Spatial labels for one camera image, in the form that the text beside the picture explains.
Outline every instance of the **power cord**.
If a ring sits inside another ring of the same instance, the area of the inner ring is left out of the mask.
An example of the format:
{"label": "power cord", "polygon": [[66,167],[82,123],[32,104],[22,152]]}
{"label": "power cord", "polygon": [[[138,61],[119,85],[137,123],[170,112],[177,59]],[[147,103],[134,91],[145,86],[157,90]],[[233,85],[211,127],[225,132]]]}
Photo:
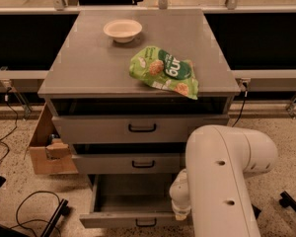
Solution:
{"label": "power cord", "polygon": [[[28,223],[31,223],[31,222],[45,222],[45,223],[47,223],[47,224],[51,224],[51,222],[50,222],[50,220],[49,221],[46,221],[46,220],[43,220],[43,219],[32,219],[32,220],[29,220],[29,221],[26,221],[26,222],[20,222],[19,221],[19,210],[20,210],[20,208],[22,207],[22,205],[30,198],[30,197],[32,197],[32,196],[34,196],[34,195],[36,195],[36,194],[52,194],[52,195],[54,195],[54,196],[56,196],[57,197],[57,199],[58,199],[58,204],[60,204],[60,198],[59,198],[59,196],[56,194],[56,193],[53,193],[53,192],[48,192],[48,191],[37,191],[37,192],[34,192],[34,193],[32,193],[32,194],[30,194],[29,196],[27,196],[22,202],[21,202],[21,204],[19,205],[19,207],[18,207],[18,209],[17,209],[17,211],[16,211],[16,221],[17,221],[17,225],[15,225],[15,226],[12,226],[12,227],[10,227],[11,229],[12,228],[16,228],[16,227],[22,227],[22,228],[24,228],[24,229],[26,229],[26,230],[29,230],[29,231],[31,231],[33,234],[34,234],[34,236],[36,236],[37,237],[37,234],[35,233],[35,231],[31,228],[31,227],[26,227],[26,226],[24,226],[25,224],[28,224]],[[61,236],[61,233],[60,233],[60,230],[59,230],[59,228],[57,228],[57,227],[55,227],[55,229],[57,230],[57,232],[58,232],[58,234],[59,234],[59,236]]]}
{"label": "power cord", "polygon": [[9,92],[12,90],[11,87],[7,88],[7,91],[6,91],[6,95],[5,95],[5,98],[4,98],[4,101],[6,103],[6,105],[16,114],[16,119],[15,119],[15,126],[14,128],[9,131],[5,136],[3,136],[2,138],[0,138],[0,144],[3,145],[4,147],[7,148],[7,152],[5,153],[5,155],[0,159],[0,164],[2,163],[2,161],[4,160],[4,158],[7,157],[7,155],[10,153],[10,147],[7,143],[3,142],[2,140],[4,140],[5,138],[7,138],[8,136],[10,136],[17,128],[18,128],[18,118],[19,118],[19,115],[18,113],[10,106],[9,104]]}
{"label": "power cord", "polygon": [[236,123],[239,121],[239,119],[241,118],[242,116],[242,113],[243,113],[243,110],[244,110],[244,106],[245,106],[245,103],[246,103],[246,99],[248,97],[248,82],[243,82],[243,85],[245,86],[245,96],[244,96],[244,101],[243,101],[243,104],[240,108],[240,112],[239,112],[239,115],[237,117],[237,120],[234,122],[234,124],[232,125],[232,127],[234,127],[236,125]]}

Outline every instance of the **speckled floor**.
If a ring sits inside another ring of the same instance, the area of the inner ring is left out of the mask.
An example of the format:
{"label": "speckled floor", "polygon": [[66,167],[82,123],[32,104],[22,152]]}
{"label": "speckled floor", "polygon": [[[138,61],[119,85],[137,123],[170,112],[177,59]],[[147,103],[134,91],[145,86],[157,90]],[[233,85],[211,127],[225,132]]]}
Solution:
{"label": "speckled floor", "polygon": [[[29,194],[44,190],[57,193],[60,198],[69,200],[71,214],[61,218],[58,227],[63,237],[75,236],[193,236],[192,227],[155,227],[155,228],[116,228],[85,229],[79,221],[79,214],[88,213],[91,190],[84,176],[53,175],[37,176],[34,174],[27,146],[37,124],[39,108],[32,118],[19,119],[17,130],[5,141],[11,152],[0,166],[0,175],[7,179],[0,189],[0,224],[16,225],[16,210]],[[239,111],[239,105],[231,109],[230,124]],[[13,126],[13,113],[0,109],[0,137]],[[247,105],[237,127],[253,128],[268,134],[278,147],[279,159],[276,167],[269,173],[247,179],[252,203],[262,210],[258,219],[262,237],[296,237],[296,213],[289,208],[282,208],[278,201],[280,193],[287,191],[296,199],[296,119],[291,119],[282,106]],[[0,157],[5,149],[0,146]],[[57,207],[56,198],[51,195],[36,195],[29,199],[20,210],[20,221],[34,218],[48,220]],[[44,223],[31,223],[37,236],[44,228]],[[22,228],[18,231],[33,234]],[[56,231],[52,236],[59,236]]]}

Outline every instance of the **drawer handle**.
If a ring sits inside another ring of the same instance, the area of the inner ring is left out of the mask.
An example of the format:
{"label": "drawer handle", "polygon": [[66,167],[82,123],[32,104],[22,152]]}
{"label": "drawer handle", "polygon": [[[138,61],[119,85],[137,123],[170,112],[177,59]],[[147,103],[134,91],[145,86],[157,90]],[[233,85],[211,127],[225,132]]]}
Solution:
{"label": "drawer handle", "polygon": [[139,224],[139,220],[136,218],[137,227],[154,227],[156,225],[157,225],[157,218],[154,218],[154,222],[152,224]]}
{"label": "drawer handle", "polygon": [[131,132],[153,132],[156,129],[157,129],[157,124],[156,123],[154,123],[153,127],[147,128],[147,129],[133,127],[131,125],[131,123],[128,125],[128,130],[131,131]]}
{"label": "drawer handle", "polygon": [[155,166],[155,161],[153,160],[150,164],[135,163],[135,161],[132,161],[131,165],[133,168],[137,168],[137,169],[148,169],[148,168],[153,168]]}

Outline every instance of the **cabinet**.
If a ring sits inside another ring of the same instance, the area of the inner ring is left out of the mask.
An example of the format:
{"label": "cabinet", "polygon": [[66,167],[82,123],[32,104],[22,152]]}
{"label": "cabinet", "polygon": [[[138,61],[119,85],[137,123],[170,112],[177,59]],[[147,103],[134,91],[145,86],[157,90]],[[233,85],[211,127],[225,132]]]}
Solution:
{"label": "cabinet", "polygon": [[[143,31],[126,44],[113,42],[103,26],[133,19]],[[93,199],[85,227],[152,227],[176,221],[169,187],[185,166],[188,136],[205,124],[227,124],[238,85],[198,9],[80,12],[38,94],[69,144]],[[157,45],[195,64],[198,100],[152,89],[128,75],[129,61]]]}

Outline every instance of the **gray countertop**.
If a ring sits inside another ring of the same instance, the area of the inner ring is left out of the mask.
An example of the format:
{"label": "gray countertop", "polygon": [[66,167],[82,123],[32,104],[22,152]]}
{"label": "gray countertop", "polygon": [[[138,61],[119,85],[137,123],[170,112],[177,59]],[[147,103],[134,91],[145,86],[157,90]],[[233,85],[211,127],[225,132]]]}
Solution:
{"label": "gray countertop", "polygon": [[[103,32],[116,19],[138,21],[142,32],[116,43]],[[190,59],[198,96],[235,96],[239,87],[200,9],[120,9],[80,12],[38,94],[46,98],[176,96],[150,88],[128,74],[130,59],[156,45],[178,60]]]}

